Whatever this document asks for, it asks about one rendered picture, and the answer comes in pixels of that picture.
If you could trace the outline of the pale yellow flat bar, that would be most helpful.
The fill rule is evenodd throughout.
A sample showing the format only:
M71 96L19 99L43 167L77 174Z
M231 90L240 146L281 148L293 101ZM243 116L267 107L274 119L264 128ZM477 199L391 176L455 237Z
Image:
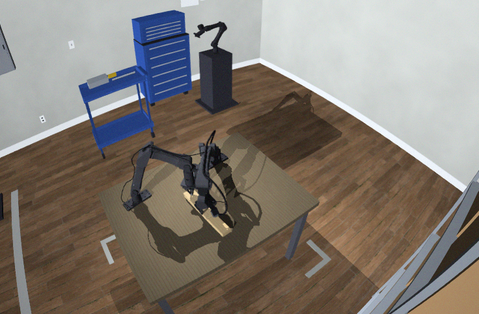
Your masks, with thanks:
M206 218L205 218L206 220ZM231 232L231 228L219 217L211 217L206 220L222 237Z

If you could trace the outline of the light wooden slat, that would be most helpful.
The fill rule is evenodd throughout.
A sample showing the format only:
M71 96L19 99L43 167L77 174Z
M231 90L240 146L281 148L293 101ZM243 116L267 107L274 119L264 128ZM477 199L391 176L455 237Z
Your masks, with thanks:
M185 197L191 202L191 204L194 206L195 204L195 201L197 201L198 199L198 194L197 192L194 190L194 194L193 195L190 195L188 192L185 192L184 193ZM202 209L204 212L203 212L203 216L208 219L208 218L211 218L212 217L212 214L211 214L211 208L205 208L205 209Z

